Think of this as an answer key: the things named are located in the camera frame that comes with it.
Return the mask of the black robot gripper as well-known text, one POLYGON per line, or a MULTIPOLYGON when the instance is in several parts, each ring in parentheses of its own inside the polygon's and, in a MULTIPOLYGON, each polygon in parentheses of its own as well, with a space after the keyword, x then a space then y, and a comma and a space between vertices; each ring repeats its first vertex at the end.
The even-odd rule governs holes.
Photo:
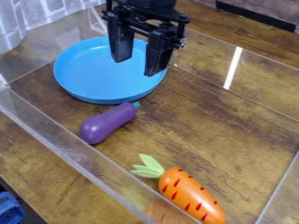
POLYGON ((177 0, 107 0, 107 21, 113 59, 133 57, 135 32, 149 37, 145 75, 154 76, 169 65, 174 48, 185 47, 189 16, 175 9, 177 0))

